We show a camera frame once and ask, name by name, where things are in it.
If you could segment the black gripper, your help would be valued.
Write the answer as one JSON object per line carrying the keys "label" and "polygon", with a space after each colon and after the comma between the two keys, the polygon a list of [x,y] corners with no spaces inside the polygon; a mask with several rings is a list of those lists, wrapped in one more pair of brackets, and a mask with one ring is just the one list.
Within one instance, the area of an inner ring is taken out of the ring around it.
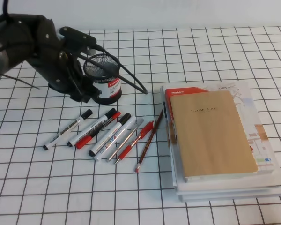
{"label": "black gripper", "polygon": [[49,88],[69,95],[76,102],[89,102],[100,91],[87,77],[76,57],[60,52],[49,56],[33,56],[29,64],[48,82]]}

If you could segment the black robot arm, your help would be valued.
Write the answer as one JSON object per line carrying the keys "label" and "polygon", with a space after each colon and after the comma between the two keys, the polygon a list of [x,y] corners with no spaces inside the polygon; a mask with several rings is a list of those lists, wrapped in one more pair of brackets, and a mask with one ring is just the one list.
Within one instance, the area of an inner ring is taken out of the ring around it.
{"label": "black robot arm", "polygon": [[49,88],[86,103],[100,91],[83,74],[78,56],[95,45],[94,37],[67,26],[56,30],[53,21],[42,15],[1,15],[0,76],[26,61]]}

